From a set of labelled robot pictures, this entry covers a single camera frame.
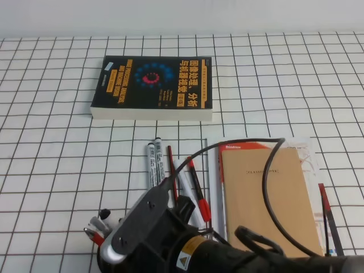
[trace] marker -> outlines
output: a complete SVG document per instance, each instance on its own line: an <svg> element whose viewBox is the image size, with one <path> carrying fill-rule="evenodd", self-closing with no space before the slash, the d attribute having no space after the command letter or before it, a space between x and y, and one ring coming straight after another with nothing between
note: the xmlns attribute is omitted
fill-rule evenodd
<svg viewBox="0 0 364 273"><path fill-rule="evenodd" d="M176 169L180 166L181 163L182 163L181 160L174 160L173 161L173 164L174 164ZM184 172L183 169L179 172L178 179L180 180L180 182L182 184L184 194L186 196L188 196L192 200L192 202L194 203L194 205L196 207L193 210L193 213L192 213L192 220L195 223L195 226L198 227L198 228L205 228L206 225L205 225L204 219L203 219L203 217L201 215L201 212L197 209L198 208L197 201L195 199L195 196L192 193L191 186L190 186L190 184L189 184L189 182L187 180L186 173Z"/></svg>
<svg viewBox="0 0 364 273"><path fill-rule="evenodd" d="M176 170L175 166L173 166L173 154L172 147L168 146L168 160L169 160L169 168L171 169L171 174L174 175ZM176 179L173 181L173 197L175 199L175 206L177 205L177 187L176 187Z"/></svg>
<svg viewBox="0 0 364 273"><path fill-rule="evenodd" d="M337 232L336 223L335 223L335 220L334 220L334 215L332 214L332 211L331 211L331 206L330 206L330 203L329 203L328 196L326 194L325 186L322 183L320 183L318 185L318 187L320 189L321 198L324 200L324 209L326 210L326 217L328 219L332 240L334 241L336 254L338 256L344 256L344 251L342 249L340 236L339 236L339 233Z"/></svg>
<svg viewBox="0 0 364 273"><path fill-rule="evenodd" d="M91 239L91 241L93 241L98 246L101 246L102 243L105 241L105 239L103 239L100 234L92 229L88 229L87 227L85 227L84 232Z"/></svg>
<svg viewBox="0 0 364 273"><path fill-rule="evenodd" d="M113 230L119 224L119 219L115 218L112 214L110 209L102 209L100 210L99 214L100 219L106 226L109 227L110 230Z"/></svg>
<svg viewBox="0 0 364 273"><path fill-rule="evenodd" d="M155 160L155 147L153 143L148 144L148 165L149 165L149 182L151 188L158 186L157 184L157 167Z"/></svg>
<svg viewBox="0 0 364 273"><path fill-rule="evenodd" d="M94 217L91 218L90 224L91 225L94 225L95 228L97 228L99 231L101 231L101 233L102 233L102 235L104 235L104 237L107 237L111 233L110 228L108 226L106 226L104 224L104 222L102 222L96 216L94 216Z"/></svg>
<svg viewBox="0 0 364 273"><path fill-rule="evenodd" d="M195 165L193 164L193 160L191 160L188 163L188 166L189 166L189 172L191 173L192 181L193 181L193 184L194 184L195 190L196 190L196 196L198 199L198 207L200 208L200 212L202 214L204 221L207 223L211 220L210 207L209 207L209 204L207 203L206 199L204 199L204 195L202 193L200 183L198 182L198 176L197 176L197 172L195 169Z"/></svg>
<svg viewBox="0 0 364 273"><path fill-rule="evenodd" d="M156 138L154 140L154 145L155 145L155 157L156 157L156 162L157 162L157 182L159 185L164 180L164 177L165 177L161 138Z"/></svg>

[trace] yellow warning sticker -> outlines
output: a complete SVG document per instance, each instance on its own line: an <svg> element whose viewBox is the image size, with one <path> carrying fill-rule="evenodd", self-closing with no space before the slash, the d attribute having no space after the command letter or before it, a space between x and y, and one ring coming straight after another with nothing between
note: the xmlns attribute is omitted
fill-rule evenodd
<svg viewBox="0 0 364 273"><path fill-rule="evenodd" d="M188 240L188 242L184 245L184 247L182 248L182 251L192 255L194 253L194 251L198 248L198 246L200 244L202 244L203 242L206 241L205 237L202 236L195 236L192 237L190 240Z"/></svg>
<svg viewBox="0 0 364 273"><path fill-rule="evenodd" d="M192 254L205 241L206 238L202 236L195 236L188 240L178 255L176 267L187 271Z"/></svg>

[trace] brown notebook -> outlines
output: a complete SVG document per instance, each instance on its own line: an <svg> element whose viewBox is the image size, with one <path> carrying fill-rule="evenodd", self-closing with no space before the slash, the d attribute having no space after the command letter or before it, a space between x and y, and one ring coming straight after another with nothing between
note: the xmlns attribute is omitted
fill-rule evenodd
<svg viewBox="0 0 364 273"><path fill-rule="evenodd" d="M278 243L288 257L306 257L283 237L264 205L262 175L270 152L270 149L222 152L228 241L238 249L248 250L234 235L235 229L242 225ZM268 196L285 230L299 243L322 255L296 150L281 148L275 155L268 174Z"/></svg>

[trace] wire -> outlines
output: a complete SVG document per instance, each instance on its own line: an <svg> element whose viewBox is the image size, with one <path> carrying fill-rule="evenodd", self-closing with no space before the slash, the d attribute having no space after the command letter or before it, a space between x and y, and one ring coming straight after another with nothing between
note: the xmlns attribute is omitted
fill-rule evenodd
<svg viewBox="0 0 364 273"><path fill-rule="evenodd" d="M284 227L282 227L282 225L278 221L277 216L273 212L272 206L269 202L268 189L267 189L269 168L271 167L275 154L277 153L279 147L284 143L284 141L286 141L286 140L284 138L282 138L281 140L278 141L276 146L274 146L271 153L269 154L266 165L264 167L263 177L262 177L262 192L263 192L264 203L266 205L266 208L267 208L267 211L268 211L270 217L272 218L273 223L278 228L278 230L283 234L283 236L285 236L285 238L290 241L291 244L293 244L295 247L297 247L299 250L301 250L303 253L306 253L309 256L312 256L312 257L318 256L315 252L313 252L310 249L306 248L305 246L301 245L300 243L298 243L298 241L293 239L292 236L290 236L288 234L288 232L284 229Z"/></svg>
<svg viewBox="0 0 364 273"><path fill-rule="evenodd" d="M275 154L277 153L279 147L285 142L286 140L284 138L248 138L248 139L233 139L233 140L227 140L227 141L223 141L223 142L219 142L219 143L215 143L213 145L210 145L208 147L205 147L203 149L201 149L200 151L195 152L193 155L191 155L191 157L189 157L188 159L185 159L182 164L176 169L175 173L172 174L168 179L164 179L164 181L159 184L159 187L167 187L168 189L172 189L172 182L177 178L177 175L179 174L179 172L195 157L203 154L204 152L211 150L213 148L216 148L218 146L221 145L226 145L226 144L233 144L233 143L238 143L238 142L272 142L272 143L277 143L274 148L272 149L266 165L264 167L264 171L263 171L263 178L262 178L262 191L263 191L263 198L264 198L264 204L267 208L267 211L270 215L270 217L272 218L273 223L275 224L275 226L278 228L278 230L283 234L283 236L290 241L291 244L293 244L295 247L297 247L299 250L301 250L303 253L309 255L309 256L318 256L316 253L314 253L313 251L309 250L308 248L304 247L303 245L301 245L300 243L298 243L298 241L296 241L295 239L293 239L288 233L287 231L284 229L284 227L282 227L282 225L280 224L280 222L278 221L275 213L273 212L273 209L271 207L271 204L269 202L269 198L268 198L268 191L267 191L267 178L268 178L268 170L270 168L270 165L272 164L273 158L275 156Z"/></svg>

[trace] white grid mat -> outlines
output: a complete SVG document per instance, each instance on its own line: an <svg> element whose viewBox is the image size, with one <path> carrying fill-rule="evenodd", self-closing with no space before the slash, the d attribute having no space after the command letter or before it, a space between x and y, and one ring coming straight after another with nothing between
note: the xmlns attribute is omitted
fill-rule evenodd
<svg viewBox="0 0 364 273"><path fill-rule="evenodd" d="M0 39L1 273L98 272L82 228L99 208L131 208L155 137L183 157L211 136L311 137L345 254L364 254L361 43L364 32ZM92 120L105 55L212 56L214 121Z"/></svg>

